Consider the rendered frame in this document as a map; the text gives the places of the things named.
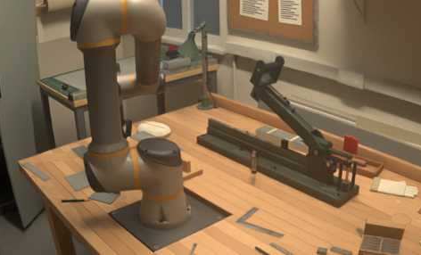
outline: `red tag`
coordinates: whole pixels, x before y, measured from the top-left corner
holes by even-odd
[[[358,149],[359,149],[359,139],[348,136],[348,135],[344,135],[343,150],[352,154],[357,154]]]

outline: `cork bulletin board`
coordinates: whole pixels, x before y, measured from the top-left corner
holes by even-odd
[[[318,45],[318,0],[228,0],[229,29]]]

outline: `gray floor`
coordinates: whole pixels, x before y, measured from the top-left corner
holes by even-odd
[[[91,253],[72,236],[77,255]],[[0,216],[0,255],[30,254],[56,255],[54,239],[45,211],[35,218],[27,227],[21,226],[18,211],[12,211]]]

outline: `green cutting mat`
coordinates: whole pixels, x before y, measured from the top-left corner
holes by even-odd
[[[64,83],[62,81],[60,81],[60,80],[57,80],[55,77],[57,77],[57,76],[53,76],[53,77],[50,77],[50,78],[43,78],[43,79],[40,80],[40,82],[44,83],[45,85],[51,87],[52,89],[58,91],[61,94],[65,95],[65,96],[68,96],[69,92],[67,92],[67,90],[62,90],[62,85]],[[68,84],[68,89],[72,93],[77,92],[77,91],[80,91],[80,89],[78,89],[78,88],[76,88],[74,86],[71,86],[69,84]]]

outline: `wooden tabletop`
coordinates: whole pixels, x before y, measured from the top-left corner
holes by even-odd
[[[186,255],[197,243],[194,254],[252,254],[259,255],[255,246],[270,254],[284,255],[276,250],[275,243],[295,255],[316,254],[318,247],[332,246],[358,254],[361,237],[358,227],[364,228],[367,218],[391,221],[398,214],[410,217],[401,242],[401,255],[421,255],[421,168],[392,156],[361,145],[359,154],[384,163],[380,177],[395,181],[405,180],[419,190],[411,199],[369,191],[372,179],[358,176],[359,194],[337,209],[331,205],[301,193],[261,173],[252,175],[249,168],[212,152],[196,143],[196,137],[205,134],[208,119],[214,118],[236,128],[255,134],[261,126],[269,125],[292,133],[292,130],[275,114],[236,103],[216,95],[219,108],[200,111],[196,105],[169,112],[149,120],[159,121],[171,127],[169,140],[183,148],[182,157],[190,160],[193,170],[202,169],[202,175],[184,182],[188,192],[193,192],[208,202],[229,212],[231,216],[188,236],[155,253],[142,245],[135,237],[116,223],[108,213],[141,199],[141,191],[122,192],[113,204],[89,201],[61,203],[61,199],[84,199],[93,193],[91,188],[74,191],[64,177],[83,171],[83,161],[71,149],[88,145],[90,139],[56,148],[49,152],[19,161],[30,162],[51,177],[43,181],[21,166],[28,181],[44,198],[69,230],[93,254],[158,254]],[[334,148],[341,150],[341,137],[322,132]],[[136,141],[128,138],[131,146]],[[276,238],[236,224],[252,207],[259,210],[247,221],[285,236]]]
[[[208,66],[208,71],[214,71],[214,70],[218,70],[218,69],[219,69],[218,64],[213,64],[213,65]],[[192,76],[200,74],[200,73],[202,73],[202,68],[187,70],[187,71],[183,71],[183,72],[168,75],[167,77],[165,77],[165,81],[168,83],[170,81],[178,80],[178,79],[181,79],[181,78],[192,77]],[[61,94],[59,91],[51,88],[50,86],[46,85],[42,81],[38,80],[37,85],[40,86],[42,89],[45,89],[46,91],[50,92],[52,95],[54,95],[59,100],[67,103],[68,105],[70,105],[74,108],[78,108],[80,106],[87,105],[87,99],[86,98],[77,100],[75,102],[71,102],[71,101],[69,101],[69,99],[66,95]]]

